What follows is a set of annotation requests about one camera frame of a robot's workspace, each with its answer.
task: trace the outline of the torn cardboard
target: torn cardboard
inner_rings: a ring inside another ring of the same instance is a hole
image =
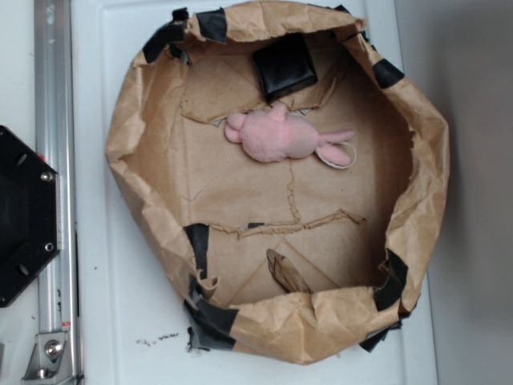
[[[446,122],[346,12],[248,2],[200,20],[177,21],[183,41],[169,35],[170,49],[148,56],[150,41],[135,57],[106,146],[196,340],[312,363],[395,324],[415,307],[440,230]],[[260,164],[211,124],[266,106],[251,54],[297,32],[319,82],[281,101],[312,108],[305,118],[321,132],[356,132],[349,170],[314,156]],[[313,294],[284,294],[267,249]]]

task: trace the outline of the gray wall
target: gray wall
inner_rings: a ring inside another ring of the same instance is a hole
[[[513,2],[396,0],[406,74],[446,117],[429,280],[441,385],[513,383]]]

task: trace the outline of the pink plush bunny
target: pink plush bunny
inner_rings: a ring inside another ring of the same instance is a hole
[[[286,157],[301,159],[316,153],[323,162],[335,168],[348,168],[356,161],[354,147],[346,143],[352,130],[320,134],[307,120],[287,113],[287,106],[276,104],[271,111],[235,113],[228,117],[224,134],[259,162],[280,162]],[[332,144],[344,144],[353,149],[351,159]]]

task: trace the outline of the black tape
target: black tape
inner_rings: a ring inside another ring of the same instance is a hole
[[[386,335],[391,330],[399,330],[402,328],[402,322],[397,321],[395,324],[384,329],[377,330],[367,336],[367,339],[360,343],[360,347],[369,353],[381,342],[385,341]]]
[[[345,8],[342,4],[340,6],[336,6],[335,8],[333,8],[334,10],[339,10],[341,12],[346,12],[347,14],[351,14],[347,8]]]
[[[173,20],[161,26],[144,45],[143,53],[144,58],[146,59],[146,63],[155,62],[159,57],[160,52],[162,52],[162,50],[168,44],[171,45],[173,42],[184,41],[186,26],[185,21],[187,21],[189,18],[187,8],[174,10],[172,15]],[[177,50],[178,48],[174,47],[174,50],[172,50],[172,55],[175,57],[180,57],[181,51],[177,52]]]
[[[230,337],[232,325],[238,309],[225,309],[205,301],[195,278],[191,278],[191,297],[198,310],[184,301],[185,312],[191,323],[195,338],[191,338],[192,347],[202,349],[231,350],[236,340]]]
[[[374,301],[379,311],[391,307],[402,295],[406,286],[408,266],[393,251],[387,249],[389,277],[385,285],[376,291]]]
[[[372,71],[378,86],[383,90],[392,87],[404,78],[404,74],[386,59],[382,59],[374,64]]]
[[[265,225],[265,223],[263,223],[263,222],[248,223],[248,229],[255,229],[256,227],[260,227],[260,226],[263,226],[263,225]]]
[[[143,47],[146,63],[155,62],[159,57],[160,52],[162,52],[168,44],[172,42],[183,42],[185,36],[184,30],[184,23],[173,24],[172,22],[169,22],[168,24],[160,27]]]
[[[172,15],[173,15],[172,22],[185,22],[189,19],[189,13],[187,11],[187,7],[179,8],[178,10],[174,10]]]
[[[185,233],[191,242],[192,249],[194,250],[194,257],[196,258],[196,268],[201,270],[200,278],[205,279],[208,275],[208,230],[207,225],[197,223],[184,227]]]
[[[196,14],[196,17],[200,24],[201,36],[214,42],[226,43],[228,24],[223,8],[210,12],[200,12]]]

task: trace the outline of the metal bracket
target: metal bracket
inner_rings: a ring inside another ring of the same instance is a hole
[[[22,385],[57,385],[67,379],[73,379],[67,332],[38,334]]]

